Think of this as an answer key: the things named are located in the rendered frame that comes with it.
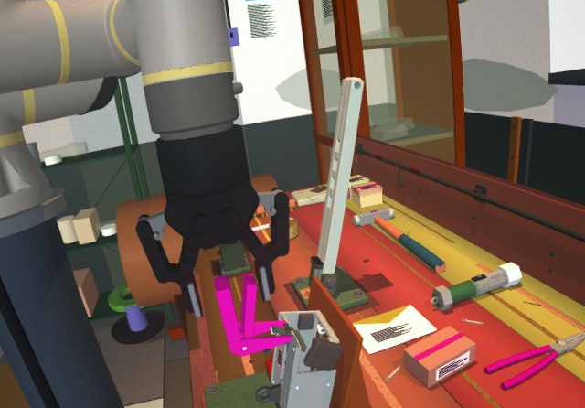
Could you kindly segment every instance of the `pink clamp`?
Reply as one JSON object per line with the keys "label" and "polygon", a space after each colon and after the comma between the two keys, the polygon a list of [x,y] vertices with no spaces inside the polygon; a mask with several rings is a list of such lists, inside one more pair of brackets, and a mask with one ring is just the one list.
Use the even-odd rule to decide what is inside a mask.
{"label": "pink clamp", "polygon": [[242,278],[241,322],[238,322],[236,308],[231,297],[227,277],[213,279],[218,296],[219,313],[223,320],[223,327],[228,339],[229,351],[236,355],[248,356],[258,351],[281,346],[293,340],[293,335],[278,335],[269,337],[255,336],[266,333],[272,326],[282,328],[284,320],[254,321],[256,317],[256,293],[258,286],[252,274],[244,274]]}

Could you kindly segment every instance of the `glass panel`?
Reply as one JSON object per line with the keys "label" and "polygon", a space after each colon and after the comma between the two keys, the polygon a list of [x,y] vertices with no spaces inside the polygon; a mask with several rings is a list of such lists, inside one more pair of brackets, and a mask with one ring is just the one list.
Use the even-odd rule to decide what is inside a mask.
{"label": "glass panel", "polygon": [[[437,13],[444,25],[424,16]],[[357,0],[371,138],[455,162],[446,0]]]}
{"label": "glass panel", "polygon": [[321,81],[323,84],[324,110],[326,113],[327,134],[335,134],[339,95],[341,93],[341,78],[339,77],[339,62],[337,60],[335,40],[335,25],[333,22],[333,7],[331,0],[313,0],[314,21],[317,30],[317,49],[333,48],[335,51],[319,55],[321,66]]}

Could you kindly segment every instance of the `hammer head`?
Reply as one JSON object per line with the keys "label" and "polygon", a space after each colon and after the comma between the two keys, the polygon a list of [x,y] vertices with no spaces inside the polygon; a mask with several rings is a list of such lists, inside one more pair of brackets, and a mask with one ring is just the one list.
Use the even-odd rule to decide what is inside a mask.
{"label": "hammer head", "polygon": [[390,220],[394,217],[393,209],[373,209],[365,211],[354,216],[354,225],[361,227],[362,225],[371,225],[375,222],[376,217],[379,216],[383,220]]}

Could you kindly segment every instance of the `metal rail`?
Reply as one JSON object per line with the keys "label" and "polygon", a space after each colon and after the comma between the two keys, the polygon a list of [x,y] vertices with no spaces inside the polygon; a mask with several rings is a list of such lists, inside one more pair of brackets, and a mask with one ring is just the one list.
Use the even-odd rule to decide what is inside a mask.
{"label": "metal rail", "polygon": [[433,175],[429,175],[428,173],[420,172],[416,168],[405,166],[402,163],[397,163],[396,161],[386,159],[380,155],[376,155],[376,154],[372,154],[371,152],[367,152],[366,150],[364,150],[364,146],[362,146],[362,145],[357,145],[356,152],[358,152],[360,155],[371,156],[372,158],[376,158],[380,161],[391,164],[392,166],[399,167],[399,168],[404,169],[410,173],[414,173],[415,175],[419,175],[420,177],[426,177],[427,179],[430,179],[431,181],[434,181],[434,182],[441,184],[445,187],[452,188],[452,189],[457,190],[461,193],[469,195],[469,196],[473,197],[474,199],[480,199],[484,202],[487,202],[488,204],[495,205],[495,206],[499,207],[500,209],[505,209],[506,211],[509,211],[510,213],[514,213],[514,214],[516,214],[524,219],[532,220],[533,222],[536,222],[537,224],[542,225],[544,227],[550,228],[551,230],[558,231],[561,234],[565,234],[566,236],[572,237],[573,239],[577,239],[578,241],[585,242],[585,235],[583,235],[579,232],[570,230],[569,228],[558,225],[554,222],[551,222],[550,220],[542,219],[539,216],[536,216],[532,213],[528,213],[526,211],[523,211],[522,209],[517,209],[516,207],[512,207],[511,205],[507,205],[504,202],[500,202],[499,200],[488,198],[486,195],[483,195],[481,193],[477,193],[477,192],[472,191],[468,188],[458,186],[458,185],[453,184],[449,181],[445,181],[444,179],[440,179],[438,177],[434,177]]}

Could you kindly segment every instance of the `wooden cabinet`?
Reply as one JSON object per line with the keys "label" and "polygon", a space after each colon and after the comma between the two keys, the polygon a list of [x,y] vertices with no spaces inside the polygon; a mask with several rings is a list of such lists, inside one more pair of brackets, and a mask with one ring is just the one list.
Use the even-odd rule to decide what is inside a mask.
{"label": "wooden cabinet", "polygon": [[366,83],[357,134],[465,165],[457,0],[299,0],[319,177],[340,83]]}

